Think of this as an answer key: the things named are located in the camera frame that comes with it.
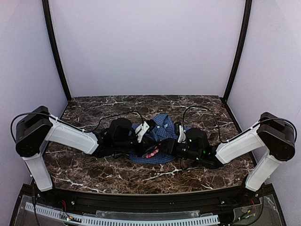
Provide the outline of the blue checkered shirt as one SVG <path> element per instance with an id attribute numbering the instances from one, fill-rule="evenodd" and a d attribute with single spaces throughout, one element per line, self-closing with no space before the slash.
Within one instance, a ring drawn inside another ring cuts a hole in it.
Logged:
<path id="1" fill-rule="evenodd" d="M 178 139 L 179 136 L 175 132 L 174 123 L 172 122 L 169 114 L 158 114 L 153 118 L 153 120 L 156 123 L 156 126 L 150 134 L 147 134 L 147 137 L 156 142 L 162 142 L 168 138 Z M 161 151 L 158 151 L 150 158 L 138 157 L 134 151 L 130 151 L 129 159 L 132 162 L 140 164 L 165 164 L 174 160 L 175 157 Z"/>

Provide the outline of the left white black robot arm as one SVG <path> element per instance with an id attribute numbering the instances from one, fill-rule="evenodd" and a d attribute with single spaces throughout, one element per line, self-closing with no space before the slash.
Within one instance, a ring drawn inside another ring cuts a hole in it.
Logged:
<path id="1" fill-rule="evenodd" d="M 77 149 L 84 154 L 103 158 L 125 150 L 134 150 L 143 155 L 154 141 L 147 137 L 156 126 L 154 120 L 141 119 L 141 124 L 133 124 L 124 115 L 114 115 L 114 120 L 106 129 L 84 130 L 70 125 L 49 113 L 48 108 L 39 106 L 29 113 L 17 115 L 10 124 L 10 133 L 16 152 L 24 160 L 39 191 L 54 189 L 52 178 L 45 165 L 41 145 L 55 142 Z"/>

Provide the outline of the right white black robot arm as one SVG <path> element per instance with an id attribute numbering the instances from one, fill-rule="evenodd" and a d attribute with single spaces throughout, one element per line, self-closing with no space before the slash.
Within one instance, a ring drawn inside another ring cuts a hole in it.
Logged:
<path id="1" fill-rule="evenodd" d="M 245 179 L 245 189 L 252 192 L 258 191 L 281 163 L 295 155 L 296 127 L 269 112 L 263 113 L 247 130 L 217 145 L 210 145 L 206 132 L 201 129 L 184 131 L 182 125 L 178 128 L 179 138 L 160 142 L 159 150 L 178 158 L 194 160 L 208 169 L 218 169 L 237 157 L 265 147 L 266 153 Z"/>

